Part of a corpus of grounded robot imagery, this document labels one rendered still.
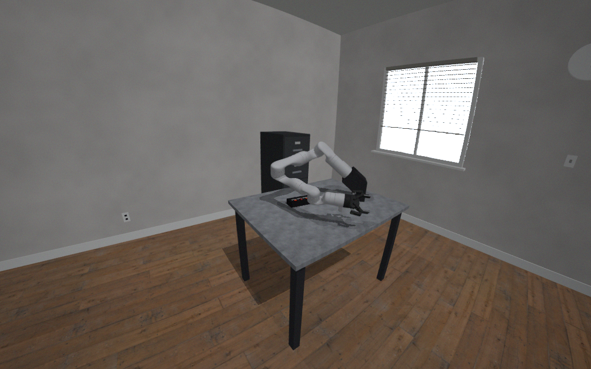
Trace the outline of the black power strip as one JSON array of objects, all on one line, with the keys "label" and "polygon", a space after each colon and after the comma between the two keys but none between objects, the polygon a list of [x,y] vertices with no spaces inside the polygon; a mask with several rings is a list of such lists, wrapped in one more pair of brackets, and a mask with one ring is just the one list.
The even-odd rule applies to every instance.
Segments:
[{"label": "black power strip", "polygon": [[293,198],[287,198],[287,204],[291,207],[297,207],[297,206],[302,206],[302,205],[307,205],[310,204],[307,201],[307,195],[304,195],[302,197],[293,197]]}]

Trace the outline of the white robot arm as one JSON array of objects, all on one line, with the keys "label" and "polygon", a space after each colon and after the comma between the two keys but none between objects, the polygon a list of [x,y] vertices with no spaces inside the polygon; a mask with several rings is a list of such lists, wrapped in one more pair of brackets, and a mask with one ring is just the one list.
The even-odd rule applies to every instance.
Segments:
[{"label": "white robot arm", "polygon": [[349,167],[343,160],[341,160],[326,143],[319,142],[316,146],[314,146],[312,150],[308,152],[301,151],[297,154],[293,154],[288,158],[284,158],[273,162],[271,164],[271,177],[277,180],[278,182],[292,187],[296,192],[300,193],[301,195],[308,193],[308,203],[312,205],[336,205],[339,207],[338,211],[341,212],[342,207],[344,206],[345,193],[326,192],[324,196],[320,197],[320,191],[318,187],[306,184],[298,178],[289,178],[284,175],[284,168],[286,166],[302,166],[308,163],[310,160],[321,157],[324,154],[326,155],[326,163],[332,166],[332,168],[336,170],[343,178],[347,177],[349,173],[352,171],[352,168]]}]

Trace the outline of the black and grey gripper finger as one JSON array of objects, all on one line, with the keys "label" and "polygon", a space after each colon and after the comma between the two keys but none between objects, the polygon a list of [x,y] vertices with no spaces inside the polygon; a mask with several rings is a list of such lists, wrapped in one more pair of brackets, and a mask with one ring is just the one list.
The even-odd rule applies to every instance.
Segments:
[{"label": "black and grey gripper finger", "polygon": [[355,194],[360,194],[360,195],[358,195],[357,197],[354,197],[354,200],[355,199],[358,199],[358,198],[360,199],[362,197],[365,197],[365,198],[370,198],[371,197],[371,196],[369,196],[367,194],[364,194],[363,191],[355,191],[355,190],[353,190],[352,191],[352,195],[355,195]]},{"label": "black and grey gripper finger", "polygon": [[357,205],[357,203],[355,203],[355,202],[353,204],[357,207],[356,210],[359,211],[359,212],[354,211],[353,209],[351,209],[351,211],[349,212],[351,215],[361,216],[362,213],[365,213],[366,215],[368,215],[368,213],[370,212],[368,210],[361,210],[360,207],[359,207],[359,205]]}]

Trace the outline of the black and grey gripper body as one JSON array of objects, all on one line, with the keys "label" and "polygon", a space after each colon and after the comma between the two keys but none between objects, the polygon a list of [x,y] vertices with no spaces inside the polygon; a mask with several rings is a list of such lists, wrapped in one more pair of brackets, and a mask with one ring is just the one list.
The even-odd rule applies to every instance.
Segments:
[{"label": "black and grey gripper body", "polygon": [[[351,200],[349,200],[349,197],[351,197]],[[355,209],[356,206],[353,204],[354,202],[357,203],[357,205],[360,205],[359,201],[360,199],[355,199],[354,200],[355,195],[349,195],[349,194],[345,194],[345,200],[344,200],[344,208],[348,208],[348,209]]]}]

